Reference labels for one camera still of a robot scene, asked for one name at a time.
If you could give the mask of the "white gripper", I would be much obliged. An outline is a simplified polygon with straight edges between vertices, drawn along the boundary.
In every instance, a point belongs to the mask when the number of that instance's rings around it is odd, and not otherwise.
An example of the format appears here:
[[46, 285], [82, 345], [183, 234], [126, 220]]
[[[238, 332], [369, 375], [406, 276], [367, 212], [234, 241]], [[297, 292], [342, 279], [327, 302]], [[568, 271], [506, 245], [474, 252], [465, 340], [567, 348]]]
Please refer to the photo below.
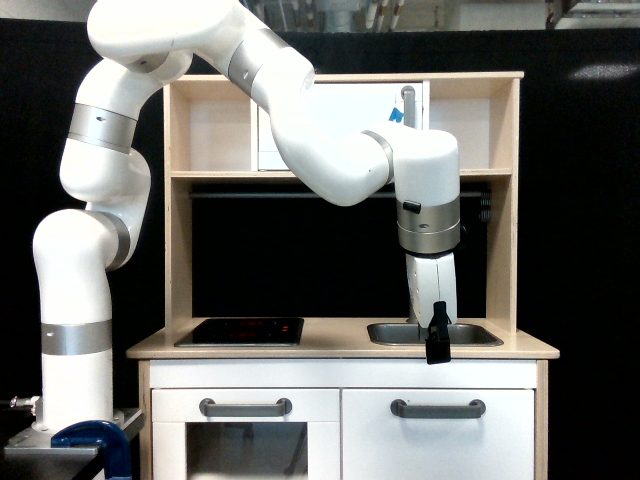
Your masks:
[[418, 257], [407, 254], [409, 323], [427, 326], [428, 364], [451, 361], [449, 320], [457, 322], [457, 286], [453, 253]]

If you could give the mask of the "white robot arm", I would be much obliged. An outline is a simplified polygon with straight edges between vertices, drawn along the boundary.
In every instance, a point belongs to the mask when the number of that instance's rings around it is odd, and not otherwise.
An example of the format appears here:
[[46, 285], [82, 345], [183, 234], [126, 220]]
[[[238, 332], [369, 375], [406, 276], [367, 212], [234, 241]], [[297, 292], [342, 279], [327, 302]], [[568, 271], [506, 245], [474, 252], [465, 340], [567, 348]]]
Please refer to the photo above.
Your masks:
[[249, 102], [224, 101], [209, 116], [193, 116], [194, 135], [175, 135], [170, 154], [194, 171], [281, 159], [339, 206], [393, 184], [411, 316], [440, 336], [456, 321], [458, 144], [413, 112], [407, 91], [375, 99], [348, 89], [311, 110], [312, 64], [237, 1], [100, 1], [87, 27], [101, 59], [77, 92], [60, 165], [64, 190], [84, 206], [48, 215], [33, 237], [41, 429], [114, 414], [107, 275], [131, 258], [150, 189], [149, 167], [132, 140], [142, 106], [194, 57]]

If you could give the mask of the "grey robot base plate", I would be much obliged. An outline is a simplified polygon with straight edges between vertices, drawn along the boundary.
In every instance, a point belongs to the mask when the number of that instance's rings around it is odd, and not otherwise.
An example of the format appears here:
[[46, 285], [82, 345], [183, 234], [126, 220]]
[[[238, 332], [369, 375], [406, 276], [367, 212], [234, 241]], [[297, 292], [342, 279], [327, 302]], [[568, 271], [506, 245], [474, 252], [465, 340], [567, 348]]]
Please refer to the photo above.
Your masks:
[[[114, 411], [112, 422], [125, 434], [128, 441], [134, 439], [144, 426], [144, 414], [140, 408], [123, 408]], [[96, 456], [97, 446], [52, 447], [53, 432], [33, 423], [8, 440], [4, 447], [7, 456], [53, 454], [66, 456]]]

